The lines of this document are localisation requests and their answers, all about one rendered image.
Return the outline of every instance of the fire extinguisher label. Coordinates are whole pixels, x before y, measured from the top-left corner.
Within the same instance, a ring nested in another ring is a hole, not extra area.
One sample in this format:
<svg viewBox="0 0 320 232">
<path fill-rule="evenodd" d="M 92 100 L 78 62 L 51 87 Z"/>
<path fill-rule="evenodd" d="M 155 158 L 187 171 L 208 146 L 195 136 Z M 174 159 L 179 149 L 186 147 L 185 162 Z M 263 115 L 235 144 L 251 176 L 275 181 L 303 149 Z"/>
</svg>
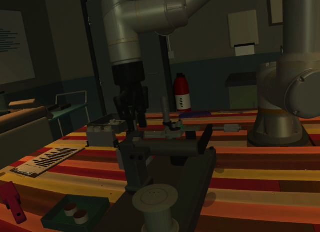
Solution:
<svg viewBox="0 0 320 232">
<path fill-rule="evenodd" d="M 176 95 L 175 101 L 176 101 L 177 109 L 182 110 L 182 109 L 188 109 L 191 107 L 190 93 L 184 94 L 184 95 Z"/>
</svg>

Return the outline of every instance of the red handle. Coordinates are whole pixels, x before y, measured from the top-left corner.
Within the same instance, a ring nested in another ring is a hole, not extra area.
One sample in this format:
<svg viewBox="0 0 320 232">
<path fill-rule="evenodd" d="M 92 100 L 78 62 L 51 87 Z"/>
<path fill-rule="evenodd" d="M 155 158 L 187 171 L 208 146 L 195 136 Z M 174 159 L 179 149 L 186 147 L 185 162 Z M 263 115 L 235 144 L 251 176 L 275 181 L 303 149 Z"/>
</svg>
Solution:
<svg viewBox="0 0 320 232">
<path fill-rule="evenodd" d="M 11 212 L 17 224 L 21 224 L 27 220 L 25 212 L 22 210 L 16 197 L 12 196 L 7 199 Z"/>
</svg>

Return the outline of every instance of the green tray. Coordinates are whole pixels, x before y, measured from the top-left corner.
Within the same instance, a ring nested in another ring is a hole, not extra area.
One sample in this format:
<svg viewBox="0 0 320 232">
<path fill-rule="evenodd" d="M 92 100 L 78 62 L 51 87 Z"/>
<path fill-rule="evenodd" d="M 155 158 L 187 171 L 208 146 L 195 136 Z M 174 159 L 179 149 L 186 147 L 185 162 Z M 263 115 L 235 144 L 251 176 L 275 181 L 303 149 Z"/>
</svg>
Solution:
<svg viewBox="0 0 320 232">
<path fill-rule="evenodd" d="M 68 203 L 76 203 L 78 210 L 85 209 L 89 220 L 84 224 L 76 224 L 73 216 L 66 216 L 64 207 Z M 102 219 L 110 208 L 109 198 L 90 197 L 67 194 L 44 217 L 41 222 L 44 228 L 63 232 L 89 232 Z"/>
</svg>

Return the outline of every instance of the striped tablecloth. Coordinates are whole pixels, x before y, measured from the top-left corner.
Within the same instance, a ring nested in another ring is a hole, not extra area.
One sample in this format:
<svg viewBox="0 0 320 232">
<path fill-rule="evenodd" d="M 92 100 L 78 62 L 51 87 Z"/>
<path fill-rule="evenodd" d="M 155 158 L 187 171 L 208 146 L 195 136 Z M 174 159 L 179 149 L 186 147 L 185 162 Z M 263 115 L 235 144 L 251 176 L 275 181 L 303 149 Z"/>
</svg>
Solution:
<svg viewBox="0 0 320 232">
<path fill-rule="evenodd" d="M 305 147 L 263 148 L 247 142 L 257 112 L 211 112 L 183 120 L 185 125 L 200 125 L 198 139 L 209 123 L 242 126 L 240 132 L 212 134 L 208 146 L 216 148 L 217 164 L 196 231 L 320 231 L 320 118 L 300 119 L 310 136 Z M 179 118 L 177 113 L 170 117 L 173 122 Z M 147 120 L 148 127 L 140 131 L 164 129 L 161 113 L 147 114 Z M 86 148 L 37 178 L 10 172 L 56 146 L 85 147 L 86 131 L 83 127 L 0 170 L 0 185 L 13 181 L 27 216 L 17 225 L 0 199 L 0 231 L 55 231 L 43 228 L 40 219 L 66 194 L 108 197 L 111 205 L 116 203 L 127 180 L 115 148 Z M 122 141 L 125 135 L 117 138 Z"/>
</svg>

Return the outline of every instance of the fire extinguisher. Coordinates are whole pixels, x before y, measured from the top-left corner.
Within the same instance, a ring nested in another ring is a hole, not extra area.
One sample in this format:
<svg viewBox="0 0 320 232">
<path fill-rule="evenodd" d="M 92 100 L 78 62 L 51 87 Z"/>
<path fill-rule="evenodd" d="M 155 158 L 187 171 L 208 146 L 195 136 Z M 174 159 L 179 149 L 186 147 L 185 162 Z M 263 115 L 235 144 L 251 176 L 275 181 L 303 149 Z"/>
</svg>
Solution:
<svg viewBox="0 0 320 232">
<path fill-rule="evenodd" d="M 173 86 L 178 112 L 191 111 L 189 84 L 186 76 L 183 73 L 177 73 Z"/>
</svg>

